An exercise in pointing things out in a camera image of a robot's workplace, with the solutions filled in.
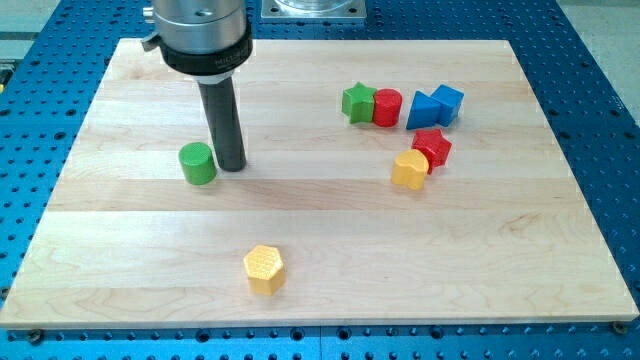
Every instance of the silver metal plate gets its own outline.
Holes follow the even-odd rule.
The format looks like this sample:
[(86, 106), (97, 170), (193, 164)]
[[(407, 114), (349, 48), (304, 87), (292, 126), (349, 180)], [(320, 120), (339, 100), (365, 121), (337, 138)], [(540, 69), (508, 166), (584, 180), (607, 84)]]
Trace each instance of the silver metal plate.
[(364, 24), (367, 18), (365, 0), (350, 0), (329, 10), (302, 10), (278, 0), (262, 0), (262, 21), (265, 23), (348, 23)]

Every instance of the plastic block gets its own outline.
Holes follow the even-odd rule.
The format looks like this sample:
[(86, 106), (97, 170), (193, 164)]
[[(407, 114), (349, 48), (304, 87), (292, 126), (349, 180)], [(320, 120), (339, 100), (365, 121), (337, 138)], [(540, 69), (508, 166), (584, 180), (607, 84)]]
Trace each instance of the plastic block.
[(429, 170), (429, 161), (419, 150), (411, 149), (396, 156), (391, 173), (391, 182), (406, 185), (413, 190), (424, 187), (424, 179)]
[(178, 158), (188, 183), (204, 185), (216, 177), (216, 165), (209, 145), (201, 142), (187, 144), (180, 149)]
[(271, 296), (286, 280), (280, 251), (271, 246), (258, 245), (244, 257), (244, 267), (251, 291)]
[(440, 85), (431, 94), (431, 98), (442, 104), (438, 115), (438, 124), (449, 126), (458, 117), (460, 105), (464, 94), (461, 91), (450, 88), (447, 85)]
[(420, 91), (416, 91), (409, 111), (407, 130), (434, 126), (438, 122), (440, 103)]
[(373, 95), (373, 122), (380, 127), (391, 127), (398, 123), (402, 94), (393, 89), (381, 89)]
[(373, 121), (375, 88), (357, 83), (342, 93), (342, 112), (349, 116), (351, 124)]
[(429, 160), (429, 171), (444, 165), (451, 150), (451, 142), (445, 139), (440, 129), (416, 130), (413, 136), (412, 149), (420, 150)]

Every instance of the red block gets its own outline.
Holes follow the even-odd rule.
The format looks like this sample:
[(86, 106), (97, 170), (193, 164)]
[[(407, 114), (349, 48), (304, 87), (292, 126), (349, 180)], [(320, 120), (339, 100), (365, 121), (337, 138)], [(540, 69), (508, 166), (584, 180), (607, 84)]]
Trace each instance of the red block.
[(402, 95), (393, 89), (380, 89), (373, 95), (373, 122), (381, 127), (391, 127), (398, 123)]
[(429, 160), (429, 171), (431, 174), (434, 168), (442, 166), (447, 162), (451, 142), (442, 136), (440, 129), (416, 130), (413, 136), (412, 149), (420, 150)]

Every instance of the blue metal base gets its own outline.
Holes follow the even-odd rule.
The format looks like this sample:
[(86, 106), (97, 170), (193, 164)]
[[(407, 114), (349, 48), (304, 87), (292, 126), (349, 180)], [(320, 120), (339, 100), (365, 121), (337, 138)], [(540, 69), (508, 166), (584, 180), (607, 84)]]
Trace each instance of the blue metal base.
[[(147, 5), (62, 0), (0, 96), (0, 287), (15, 277), (118, 40), (151, 31), (141, 15)], [(640, 129), (555, 2), (368, 0), (366, 25), (261, 24), (259, 6), (247, 2), (257, 38), (509, 40), (638, 302)], [(189, 329), (78, 330), (44, 338), (0, 330), (0, 359), (620, 359), (640, 353), (639, 321), (304, 328), (302, 339), (292, 336), (295, 329), (276, 329), (278, 336), (273, 330), (211, 329), (207, 341)]]

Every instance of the green block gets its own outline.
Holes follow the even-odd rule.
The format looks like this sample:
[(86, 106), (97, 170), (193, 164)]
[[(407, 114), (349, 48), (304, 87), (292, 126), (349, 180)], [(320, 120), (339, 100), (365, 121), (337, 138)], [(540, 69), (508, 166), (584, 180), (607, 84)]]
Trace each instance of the green block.
[(351, 124), (373, 121), (373, 95), (376, 91), (359, 82), (342, 93), (342, 112), (349, 116)]
[(188, 183), (204, 185), (216, 177), (216, 166), (209, 145), (201, 142), (187, 144), (180, 149), (178, 158)]

